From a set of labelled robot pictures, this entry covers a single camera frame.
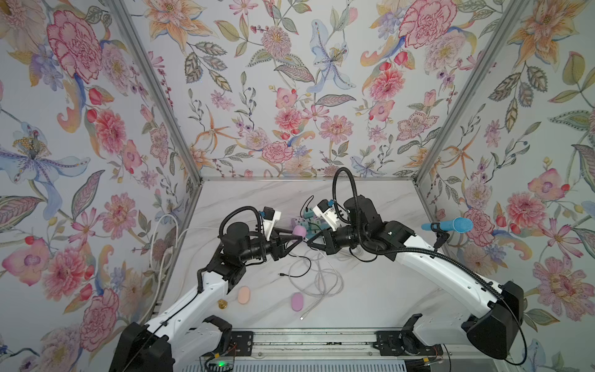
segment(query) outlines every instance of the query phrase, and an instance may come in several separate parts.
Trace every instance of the wall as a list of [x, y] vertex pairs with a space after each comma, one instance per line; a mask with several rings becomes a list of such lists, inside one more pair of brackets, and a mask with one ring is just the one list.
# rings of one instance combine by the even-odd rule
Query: wall
[[436, 219], [474, 222], [450, 241], [459, 260], [525, 290], [531, 372], [595, 363], [594, 16], [531, 2], [421, 183]]
[[107, 370], [155, 295], [156, 219], [189, 207], [195, 183], [111, 21], [101, 0], [0, 1], [2, 371]]
[[126, 6], [204, 176], [380, 177], [423, 162], [506, 5], [487, 3]]

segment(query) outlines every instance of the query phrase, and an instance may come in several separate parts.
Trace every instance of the blue microphone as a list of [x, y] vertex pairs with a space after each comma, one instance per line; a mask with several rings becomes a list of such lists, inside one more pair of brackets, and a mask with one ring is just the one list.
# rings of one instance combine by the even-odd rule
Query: blue microphone
[[[437, 222], [438, 227], [442, 231], [456, 231], [458, 233], [466, 233], [473, 229], [473, 221], [468, 218], [457, 217], [454, 220]], [[431, 223], [424, 223], [421, 226], [422, 230], [432, 231]]]

